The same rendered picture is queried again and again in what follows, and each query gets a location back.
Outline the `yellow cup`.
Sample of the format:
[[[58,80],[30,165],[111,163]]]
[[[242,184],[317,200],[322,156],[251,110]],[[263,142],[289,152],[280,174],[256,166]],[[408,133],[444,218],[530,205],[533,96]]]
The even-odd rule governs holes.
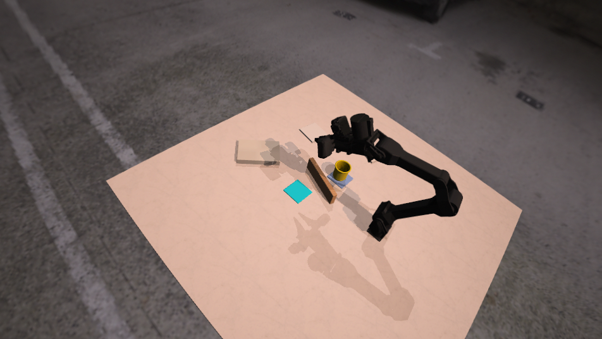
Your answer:
[[[333,176],[335,180],[343,181],[346,179],[348,173],[352,170],[350,163],[344,160],[339,160],[335,163],[335,170]]]

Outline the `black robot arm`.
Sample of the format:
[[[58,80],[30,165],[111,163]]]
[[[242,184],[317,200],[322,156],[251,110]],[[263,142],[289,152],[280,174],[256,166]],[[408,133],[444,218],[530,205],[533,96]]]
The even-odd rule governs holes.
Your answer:
[[[350,117],[350,124],[346,116],[336,117],[331,120],[331,129],[334,139],[345,139],[348,134],[353,134],[352,152],[367,156],[367,162],[373,159],[387,165],[395,165],[409,173],[433,184],[435,196],[430,199],[394,205],[387,200],[380,203],[372,216],[373,221],[367,232],[377,241],[381,241],[389,232],[393,223],[398,219],[413,216],[436,214],[439,217],[455,216],[459,212],[463,195],[459,192],[456,183],[450,178],[449,172],[439,169],[432,164],[405,151],[403,147],[383,132],[376,129],[374,120],[365,113],[355,114]],[[374,142],[379,139],[376,145]]]

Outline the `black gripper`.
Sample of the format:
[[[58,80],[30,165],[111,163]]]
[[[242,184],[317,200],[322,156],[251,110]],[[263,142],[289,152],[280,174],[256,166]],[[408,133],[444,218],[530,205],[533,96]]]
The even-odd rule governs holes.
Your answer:
[[[323,135],[319,136],[319,138],[315,138],[315,142],[317,142],[317,150],[319,158],[326,158],[332,154],[332,152],[336,149],[336,152],[346,152],[347,155],[353,154],[352,152],[352,142],[354,140],[353,134],[348,134],[349,137],[345,139],[334,139],[333,135]]]

